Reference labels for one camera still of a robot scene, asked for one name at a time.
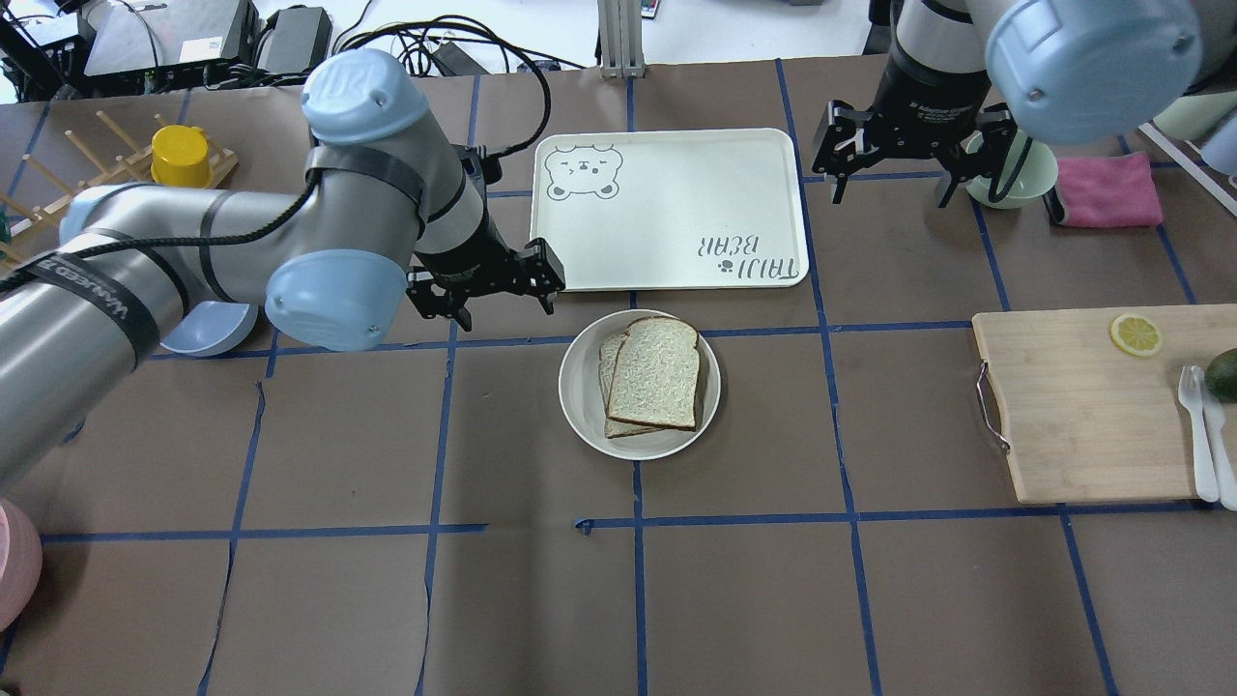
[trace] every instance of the bread slice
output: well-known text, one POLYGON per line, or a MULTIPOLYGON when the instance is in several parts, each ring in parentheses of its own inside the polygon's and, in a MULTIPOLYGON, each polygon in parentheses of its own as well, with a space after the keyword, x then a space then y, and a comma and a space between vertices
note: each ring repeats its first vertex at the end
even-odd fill
POLYGON ((606 417, 674 430, 696 429, 699 334, 670 316, 646 316, 627 326, 615 359, 606 417))
MULTIPOLYGON (((618 359, 618 347, 627 339, 627 333, 616 333, 601 341, 601 351, 597 360, 597 381, 601 383, 601 403, 610 402, 610 386, 614 383, 615 362, 618 359)), ((612 419, 606 419, 606 438, 628 438, 631 435, 644 435, 657 433, 659 428, 648 425, 633 425, 612 419)))

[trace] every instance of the pink bowl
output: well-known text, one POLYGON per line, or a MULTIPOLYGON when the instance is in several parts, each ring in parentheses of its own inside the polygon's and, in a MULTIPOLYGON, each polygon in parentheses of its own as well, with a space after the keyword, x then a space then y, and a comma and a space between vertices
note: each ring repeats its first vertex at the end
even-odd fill
POLYGON ((0 499, 0 630, 9 628, 43 570, 43 545, 38 533, 16 506, 0 499))

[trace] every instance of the pink towel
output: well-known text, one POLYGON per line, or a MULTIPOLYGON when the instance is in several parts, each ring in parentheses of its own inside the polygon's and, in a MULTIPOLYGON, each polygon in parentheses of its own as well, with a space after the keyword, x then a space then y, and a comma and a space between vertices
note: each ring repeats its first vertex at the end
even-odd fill
POLYGON ((1154 226, 1164 221, 1147 152, 1124 157, 1061 157, 1056 187, 1045 195, 1056 224, 1154 226))

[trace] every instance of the wooden cutting board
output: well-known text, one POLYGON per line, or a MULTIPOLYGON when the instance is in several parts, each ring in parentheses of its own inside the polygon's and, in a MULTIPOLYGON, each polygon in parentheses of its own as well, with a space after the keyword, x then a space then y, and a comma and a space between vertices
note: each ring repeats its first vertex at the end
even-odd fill
MULTIPOLYGON (((972 323, 1018 501, 1197 497, 1176 386, 1183 366, 1206 368, 1237 347, 1237 304, 981 313, 972 323), (1158 355, 1136 359, 1112 342, 1108 325, 1123 312, 1160 328, 1158 355)), ((1237 457, 1237 407, 1225 410, 1237 457)))

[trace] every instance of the white fork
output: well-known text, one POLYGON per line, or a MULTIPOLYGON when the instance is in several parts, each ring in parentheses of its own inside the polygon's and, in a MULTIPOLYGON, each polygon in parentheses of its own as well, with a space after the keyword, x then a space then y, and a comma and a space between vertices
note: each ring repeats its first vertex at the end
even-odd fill
POLYGON ((1194 490, 1207 503, 1220 499, 1216 467, 1211 462, 1211 446, 1202 422, 1202 384, 1194 375, 1194 366, 1181 368, 1181 381, 1176 386, 1176 401, 1190 413, 1190 430, 1194 440, 1194 490))
MULTIPOLYGON (((1194 367, 1194 378, 1201 383, 1202 368, 1194 367)), ((1228 451, 1221 436, 1225 428, 1225 408, 1216 399, 1215 394, 1202 384, 1202 419, 1207 424, 1207 441, 1211 443, 1211 464, 1216 467, 1216 480, 1220 483, 1220 503, 1227 511, 1237 511, 1237 478, 1233 477, 1233 466, 1228 461, 1228 451)))

